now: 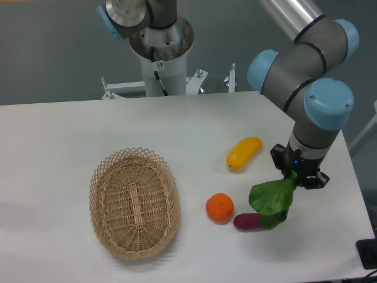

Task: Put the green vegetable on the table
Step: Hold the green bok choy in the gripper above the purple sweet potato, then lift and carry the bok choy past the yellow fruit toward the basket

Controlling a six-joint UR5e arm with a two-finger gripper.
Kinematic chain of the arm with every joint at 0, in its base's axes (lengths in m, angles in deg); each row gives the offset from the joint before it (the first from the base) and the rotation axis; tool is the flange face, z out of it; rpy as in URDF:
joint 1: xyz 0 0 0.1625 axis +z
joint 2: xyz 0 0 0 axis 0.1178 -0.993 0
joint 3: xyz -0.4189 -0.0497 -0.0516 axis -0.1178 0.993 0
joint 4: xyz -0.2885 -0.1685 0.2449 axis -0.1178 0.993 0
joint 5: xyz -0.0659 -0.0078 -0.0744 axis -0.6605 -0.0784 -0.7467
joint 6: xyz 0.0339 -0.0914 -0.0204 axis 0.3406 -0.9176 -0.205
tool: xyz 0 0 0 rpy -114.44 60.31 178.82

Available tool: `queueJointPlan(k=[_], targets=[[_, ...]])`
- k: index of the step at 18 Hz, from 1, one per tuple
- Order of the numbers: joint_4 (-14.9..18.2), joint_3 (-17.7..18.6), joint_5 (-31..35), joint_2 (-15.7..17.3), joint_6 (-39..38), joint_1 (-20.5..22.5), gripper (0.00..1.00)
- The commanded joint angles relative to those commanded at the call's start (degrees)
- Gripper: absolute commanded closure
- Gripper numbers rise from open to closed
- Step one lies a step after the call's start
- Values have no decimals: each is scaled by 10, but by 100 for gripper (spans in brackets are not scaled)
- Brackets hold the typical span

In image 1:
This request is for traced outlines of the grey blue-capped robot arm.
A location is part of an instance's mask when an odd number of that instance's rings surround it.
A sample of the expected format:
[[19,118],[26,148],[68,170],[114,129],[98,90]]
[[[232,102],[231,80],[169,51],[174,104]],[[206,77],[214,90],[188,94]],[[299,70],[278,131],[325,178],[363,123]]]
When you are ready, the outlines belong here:
[[[348,21],[329,20],[313,1],[261,5],[295,45],[287,54],[262,51],[247,71],[249,84],[295,122],[288,144],[270,154],[285,177],[296,175],[298,186],[322,188],[329,178],[320,164],[354,103],[350,88],[326,73],[357,50],[359,34]],[[147,96],[189,93],[186,54],[194,32],[176,1],[106,1],[96,12],[108,35],[128,40],[139,56]]]

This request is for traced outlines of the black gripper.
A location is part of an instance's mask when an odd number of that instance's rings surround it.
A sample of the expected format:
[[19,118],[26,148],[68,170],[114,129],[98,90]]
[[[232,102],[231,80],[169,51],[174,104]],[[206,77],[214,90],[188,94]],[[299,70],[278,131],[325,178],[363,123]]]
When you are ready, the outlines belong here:
[[270,151],[276,169],[280,170],[285,179],[294,177],[295,185],[305,189],[320,189],[326,186],[329,176],[320,171],[324,157],[310,159],[301,149],[292,149],[276,144]]

